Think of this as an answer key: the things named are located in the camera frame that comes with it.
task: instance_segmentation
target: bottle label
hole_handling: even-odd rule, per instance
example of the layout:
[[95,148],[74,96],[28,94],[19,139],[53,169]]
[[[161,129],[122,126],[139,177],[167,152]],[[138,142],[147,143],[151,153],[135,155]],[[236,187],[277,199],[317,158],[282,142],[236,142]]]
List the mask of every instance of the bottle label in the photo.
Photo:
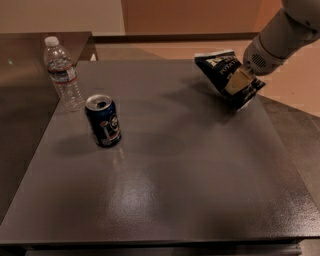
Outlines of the bottle label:
[[51,79],[60,84],[69,83],[76,79],[77,74],[73,66],[69,66],[66,70],[48,70]]

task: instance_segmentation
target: snack bag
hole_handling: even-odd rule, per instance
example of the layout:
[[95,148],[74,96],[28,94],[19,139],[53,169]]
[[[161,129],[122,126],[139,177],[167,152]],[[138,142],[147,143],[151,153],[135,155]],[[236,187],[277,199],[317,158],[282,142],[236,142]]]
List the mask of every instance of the snack bag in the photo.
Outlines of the snack bag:
[[257,91],[266,85],[241,64],[233,50],[196,54],[194,60],[235,110],[247,106]]

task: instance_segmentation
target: bottle cap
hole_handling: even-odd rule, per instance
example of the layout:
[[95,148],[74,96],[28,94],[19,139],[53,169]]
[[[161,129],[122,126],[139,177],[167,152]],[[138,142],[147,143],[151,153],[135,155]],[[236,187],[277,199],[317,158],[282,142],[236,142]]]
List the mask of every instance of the bottle cap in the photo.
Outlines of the bottle cap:
[[44,39],[44,42],[46,43],[46,46],[54,47],[59,45],[59,39],[55,36],[49,36],[46,39]]

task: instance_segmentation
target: wall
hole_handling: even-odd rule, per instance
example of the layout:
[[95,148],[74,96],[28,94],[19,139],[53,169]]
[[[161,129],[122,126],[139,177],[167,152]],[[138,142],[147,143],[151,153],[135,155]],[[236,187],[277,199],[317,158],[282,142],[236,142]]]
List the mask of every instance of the wall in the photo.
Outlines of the wall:
[[0,0],[0,4],[0,33],[124,34],[120,0]]
[[0,33],[257,32],[279,7],[280,0],[1,0]]

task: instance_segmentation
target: can top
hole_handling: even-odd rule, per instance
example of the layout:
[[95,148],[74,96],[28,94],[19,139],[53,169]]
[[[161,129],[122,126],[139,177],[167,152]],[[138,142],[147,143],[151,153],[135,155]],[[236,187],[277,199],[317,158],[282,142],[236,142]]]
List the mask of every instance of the can top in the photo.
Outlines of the can top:
[[108,108],[112,103],[110,97],[102,94],[95,94],[87,99],[86,107],[92,111],[101,111]]

